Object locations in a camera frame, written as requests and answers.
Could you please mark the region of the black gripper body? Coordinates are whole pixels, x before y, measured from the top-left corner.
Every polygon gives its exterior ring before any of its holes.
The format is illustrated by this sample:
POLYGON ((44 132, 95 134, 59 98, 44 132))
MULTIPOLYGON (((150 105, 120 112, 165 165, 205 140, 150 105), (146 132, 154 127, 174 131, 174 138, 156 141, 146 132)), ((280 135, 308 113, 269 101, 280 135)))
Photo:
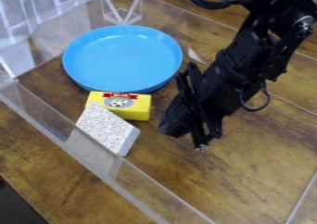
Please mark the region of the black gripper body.
POLYGON ((249 107, 247 100, 257 92, 266 91, 265 81, 251 81, 234 68, 225 52, 221 52, 210 67, 202 72, 190 62, 187 69, 175 77, 177 89, 185 88, 185 102, 193 112, 191 134, 194 148, 202 150, 211 139, 222 137, 223 118, 241 107, 259 111, 268 106, 249 107))

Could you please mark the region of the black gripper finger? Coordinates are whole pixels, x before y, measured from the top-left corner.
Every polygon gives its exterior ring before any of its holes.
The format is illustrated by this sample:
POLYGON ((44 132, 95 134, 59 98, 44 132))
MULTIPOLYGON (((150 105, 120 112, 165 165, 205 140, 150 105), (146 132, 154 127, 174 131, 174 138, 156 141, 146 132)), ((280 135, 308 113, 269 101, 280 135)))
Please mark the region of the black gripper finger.
POLYGON ((191 131, 193 112, 190 110, 167 110, 158 123, 158 131, 175 138, 191 131))
POLYGON ((185 102, 185 92, 186 92, 185 88, 178 89, 178 94, 167 107, 169 113, 189 113, 190 112, 190 109, 185 102))

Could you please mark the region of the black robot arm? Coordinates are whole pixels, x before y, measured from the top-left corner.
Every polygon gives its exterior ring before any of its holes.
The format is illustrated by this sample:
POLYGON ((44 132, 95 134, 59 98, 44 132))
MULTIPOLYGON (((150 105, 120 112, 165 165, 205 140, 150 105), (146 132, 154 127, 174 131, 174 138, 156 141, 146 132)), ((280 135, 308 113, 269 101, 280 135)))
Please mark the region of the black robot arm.
POLYGON ((317 22, 313 0, 191 0, 206 9, 241 5, 247 18, 231 44, 206 70, 190 62, 175 76, 178 94, 161 117, 158 130, 173 137, 190 134, 194 148, 222 136, 223 117, 238 109, 261 110, 246 102, 266 93, 266 82, 288 71, 298 45, 317 22))

